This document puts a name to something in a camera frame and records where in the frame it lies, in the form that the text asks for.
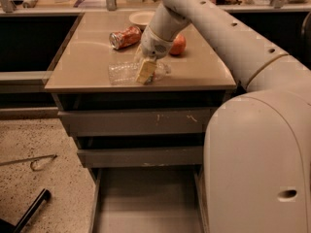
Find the open drawer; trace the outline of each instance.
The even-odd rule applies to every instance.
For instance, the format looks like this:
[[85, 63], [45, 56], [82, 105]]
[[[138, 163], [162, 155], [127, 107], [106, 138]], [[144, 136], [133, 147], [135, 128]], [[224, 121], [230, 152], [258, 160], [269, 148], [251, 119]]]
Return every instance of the open drawer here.
[[99, 169], [89, 232], [203, 233], [193, 166]]

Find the red can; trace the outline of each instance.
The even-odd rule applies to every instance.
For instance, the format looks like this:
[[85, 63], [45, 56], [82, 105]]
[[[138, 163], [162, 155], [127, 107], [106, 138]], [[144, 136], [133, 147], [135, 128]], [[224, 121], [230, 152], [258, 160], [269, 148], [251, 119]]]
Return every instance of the red can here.
[[109, 41], [115, 50], [120, 50], [133, 45], [142, 38], [142, 31], [137, 26], [130, 26], [124, 31], [111, 33]]

